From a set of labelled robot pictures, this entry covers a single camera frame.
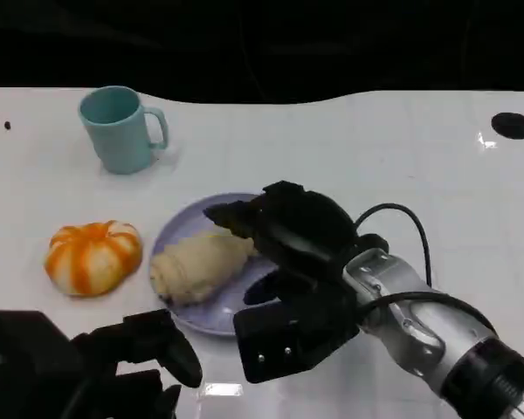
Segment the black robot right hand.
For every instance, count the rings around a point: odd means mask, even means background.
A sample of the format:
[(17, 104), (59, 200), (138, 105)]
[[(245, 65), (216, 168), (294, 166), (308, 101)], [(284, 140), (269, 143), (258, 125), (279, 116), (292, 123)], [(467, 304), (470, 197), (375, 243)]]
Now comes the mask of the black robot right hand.
[(248, 306), (327, 290), (335, 263), (357, 241), (353, 220), (339, 204), (288, 181), (265, 186), (250, 201), (214, 204), (203, 213), (234, 236), (251, 239), (276, 265), (245, 292)]

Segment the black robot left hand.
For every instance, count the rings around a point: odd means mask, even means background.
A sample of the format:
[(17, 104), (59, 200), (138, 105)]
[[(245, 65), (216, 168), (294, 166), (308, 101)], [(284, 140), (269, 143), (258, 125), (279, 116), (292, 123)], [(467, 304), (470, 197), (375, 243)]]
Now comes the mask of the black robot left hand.
[(165, 310), (72, 339), (42, 312), (0, 310), (0, 418), (173, 418), (202, 380)]

